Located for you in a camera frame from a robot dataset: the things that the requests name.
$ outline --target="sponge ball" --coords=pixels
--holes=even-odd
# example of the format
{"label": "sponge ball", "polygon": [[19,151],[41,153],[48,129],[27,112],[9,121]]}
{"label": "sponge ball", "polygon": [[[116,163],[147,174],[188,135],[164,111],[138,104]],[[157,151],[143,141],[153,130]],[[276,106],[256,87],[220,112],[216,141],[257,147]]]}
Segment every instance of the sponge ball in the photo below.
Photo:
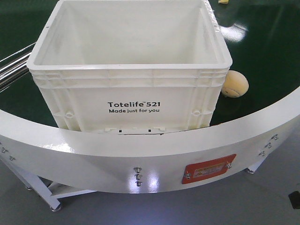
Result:
{"label": "sponge ball", "polygon": [[238,98],[244,95],[249,89],[246,77],[234,70],[229,70],[221,89],[223,95],[230,98]]}

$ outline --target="metal bolt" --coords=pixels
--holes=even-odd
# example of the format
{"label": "metal bolt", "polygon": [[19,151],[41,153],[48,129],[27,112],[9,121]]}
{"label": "metal bolt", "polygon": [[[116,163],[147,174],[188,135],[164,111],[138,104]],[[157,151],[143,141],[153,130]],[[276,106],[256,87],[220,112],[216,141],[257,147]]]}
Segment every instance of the metal bolt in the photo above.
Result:
{"label": "metal bolt", "polygon": [[266,155],[266,153],[264,151],[262,151],[261,153],[259,153],[259,156],[264,157]]}
{"label": "metal bolt", "polygon": [[14,160],[15,160],[15,157],[9,156],[9,160],[10,160],[10,161],[14,161]]}
{"label": "metal bolt", "polygon": [[268,148],[268,149],[272,148],[271,143],[269,142],[269,143],[265,146],[265,148]]}
{"label": "metal bolt", "polygon": [[278,140],[278,139],[279,139],[279,138],[278,138],[278,135],[274,135],[274,136],[272,137],[272,139],[274,139],[275,141]]}
{"label": "metal bolt", "polygon": [[1,152],[2,153],[5,153],[5,152],[7,152],[8,150],[6,150],[4,147],[2,147],[2,150],[1,150]]}
{"label": "metal bolt", "polygon": [[191,179],[191,174],[190,173],[186,173],[185,175],[184,175],[184,177],[186,178],[186,179]]}
{"label": "metal bolt", "polygon": [[231,163],[226,164],[227,169],[230,169],[232,167]]}
{"label": "metal bolt", "polygon": [[139,174],[139,173],[135,175],[135,178],[136,178],[137,180],[140,180],[140,179],[141,179],[141,177],[142,177],[142,175],[141,175],[141,174]]}
{"label": "metal bolt", "polygon": [[140,187],[140,186],[142,185],[142,182],[141,182],[141,181],[137,181],[137,182],[136,182],[136,185],[137,185],[138,187]]}
{"label": "metal bolt", "polygon": [[141,172],[141,168],[140,167],[135,167],[135,168],[133,168],[134,169],[134,171],[136,172],[136,173],[140,173]]}

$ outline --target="grey floor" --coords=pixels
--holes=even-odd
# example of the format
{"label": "grey floor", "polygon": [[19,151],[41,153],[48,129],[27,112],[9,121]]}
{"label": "grey floor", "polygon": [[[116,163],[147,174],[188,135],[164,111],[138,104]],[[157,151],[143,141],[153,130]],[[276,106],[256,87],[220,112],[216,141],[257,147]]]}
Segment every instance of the grey floor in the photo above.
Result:
{"label": "grey floor", "polygon": [[0,161],[0,225],[300,225],[288,198],[296,190],[300,127],[256,174],[168,193],[73,196],[55,213]]}

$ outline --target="white metal panel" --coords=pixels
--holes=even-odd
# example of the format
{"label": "white metal panel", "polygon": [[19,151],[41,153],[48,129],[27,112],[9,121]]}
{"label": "white metal panel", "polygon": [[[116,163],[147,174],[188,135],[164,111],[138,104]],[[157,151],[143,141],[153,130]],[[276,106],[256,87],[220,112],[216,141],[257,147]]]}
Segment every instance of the white metal panel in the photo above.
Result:
{"label": "white metal panel", "polygon": [[[36,124],[0,111],[0,142],[12,163],[76,188],[151,193],[199,186],[232,175],[279,146],[300,120],[300,88],[246,117],[213,127],[164,135],[97,135]],[[272,139],[278,134],[279,139]],[[182,185],[188,164],[237,154],[220,176]],[[137,187],[133,168],[142,167]]]}

